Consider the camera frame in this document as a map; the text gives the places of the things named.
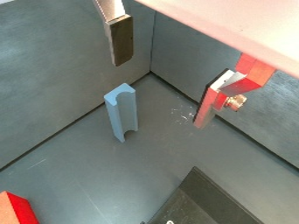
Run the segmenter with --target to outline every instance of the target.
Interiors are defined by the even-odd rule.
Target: dark gray panel
[[[239,52],[168,17],[158,14],[152,71],[200,101],[206,85],[229,68]],[[299,167],[299,80],[278,71],[263,89],[246,94],[238,112],[219,113],[277,155]]]
[[[195,105],[155,77],[134,88],[126,143],[103,106],[0,172],[0,192],[28,198],[43,224],[139,224],[196,165],[265,223],[297,224],[298,171],[219,119],[198,130]]]
[[[238,59],[239,51],[156,13],[151,70],[194,100]]]
[[[103,95],[150,71],[155,12],[124,1],[135,17],[135,56],[111,62],[91,0],[0,5],[0,167],[90,112]]]

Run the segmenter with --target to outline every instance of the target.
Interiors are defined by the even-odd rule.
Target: blue plastic piece
[[[108,117],[119,141],[126,141],[126,132],[138,131],[136,91],[124,83],[104,95]]]

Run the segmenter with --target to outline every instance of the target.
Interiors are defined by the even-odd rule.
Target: gray floor
[[[299,178],[222,120],[192,126],[196,106],[154,76],[136,84],[139,131],[120,143],[100,107],[0,173],[43,224],[148,221],[196,165],[271,224],[298,223]]]

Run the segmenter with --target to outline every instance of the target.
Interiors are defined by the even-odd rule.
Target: metal plate
[[[262,224],[198,167],[192,167],[179,188],[148,224]]]

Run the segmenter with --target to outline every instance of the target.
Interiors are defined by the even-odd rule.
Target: gray wall
[[[206,85],[235,64],[241,52],[162,14],[156,15],[151,70],[200,101]],[[219,113],[277,155],[299,167],[299,80],[282,71],[266,87],[246,94],[238,112]]]
[[[148,73],[155,12],[134,0],[124,5],[135,56],[114,67],[91,0],[0,4],[0,167]]]

